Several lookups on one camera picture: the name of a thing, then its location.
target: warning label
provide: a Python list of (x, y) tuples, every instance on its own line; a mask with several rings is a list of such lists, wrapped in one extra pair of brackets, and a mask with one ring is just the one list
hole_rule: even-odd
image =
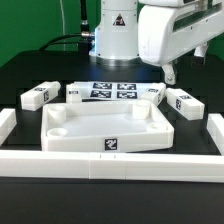
[(114, 26), (125, 26), (125, 22), (121, 16), (121, 14), (118, 15), (117, 19), (113, 23)]

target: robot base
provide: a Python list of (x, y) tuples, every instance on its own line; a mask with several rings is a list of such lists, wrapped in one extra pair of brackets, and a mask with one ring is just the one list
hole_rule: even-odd
[(107, 65), (107, 66), (130, 66), (130, 65), (137, 65), (141, 63), (140, 57), (136, 57), (133, 59), (107, 59), (96, 56), (94, 51), (91, 51), (89, 54), (89, 59), (91, 62)]

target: sticker on tray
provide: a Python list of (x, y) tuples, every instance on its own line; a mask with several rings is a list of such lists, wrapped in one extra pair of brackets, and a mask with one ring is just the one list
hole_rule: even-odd
[(137, 92), (117, 92), (118, 99), (137, 99)]

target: marker sticker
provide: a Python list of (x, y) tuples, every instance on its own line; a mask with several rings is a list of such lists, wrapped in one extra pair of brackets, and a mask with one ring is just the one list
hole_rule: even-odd
[(137, 90), (136, 84), (117, 84), (118, 90)]
[(179, 99), (176, 100), (176, 108), (177, 108), (178, 110), (181, 109), (181, 101), (180, 101)]
[(158, 89), (148, 89), (148, 92), (150, 92), (150, 93), (157, 93), (157, 92), (159, 92), (159, 90)]
[(105, 151), (117, 150), (118, 149), (117, 138), (105, 139), (104, 145), (105, 145)]
[(117, 92), (118, 99), (138, 99), (137, 92)]
[(96, 98), (111, 98), (111, 92), (110, 91), (100, 91), (100, 90), (93, 90), (91, 92), (90, 97), (96, 97)]
[(189, 99), (192, 99), (190, 96), (188, 95), (184, 95), (184, 96), (179, 96), (181, 99), (183, 100), (189, 100)]
[(44, 91), (45, 89), (46, 89), (46, 88), (40, 88), (40, 87), (37, 87), (37, 88), (35, 88), (34, 90), (35, 90), (35, 91), (40, 91), (40, 92), (41, 92), (41, 91)]
[(44, 102), (46, 102), (46, 101), (48, 101), (48, 100), (49, 100), (49, 92), (46, 91), (46, 92), (44, 93)]
[(68, 94), (79, 94), (79, 91), (74, 90), (74, 91), (68, 91)]
[(112, 83), (94, 82), (93, 89), (112, 89)]

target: white plastic tray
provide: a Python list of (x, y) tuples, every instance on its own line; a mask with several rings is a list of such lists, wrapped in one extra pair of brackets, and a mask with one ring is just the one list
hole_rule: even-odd
[(148, 101), (48, 104), (43, 108), (43, 151), (136, 152), (169, 148), (174, 129)]

